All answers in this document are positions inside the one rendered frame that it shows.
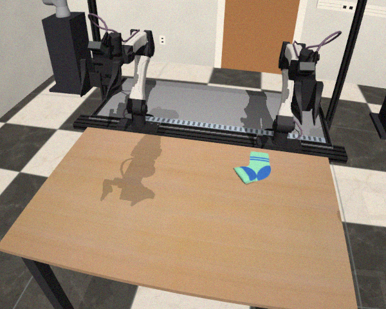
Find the mint green sock with blue toe and heel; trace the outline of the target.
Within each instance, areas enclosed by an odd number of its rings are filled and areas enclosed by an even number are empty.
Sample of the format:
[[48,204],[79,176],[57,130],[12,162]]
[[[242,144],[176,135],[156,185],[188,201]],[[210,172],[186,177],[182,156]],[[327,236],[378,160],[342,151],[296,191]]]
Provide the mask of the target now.
[[249,166],[235,167],[234,169],[244,183],[265,179],[271,172],[268,153],[251,151]]

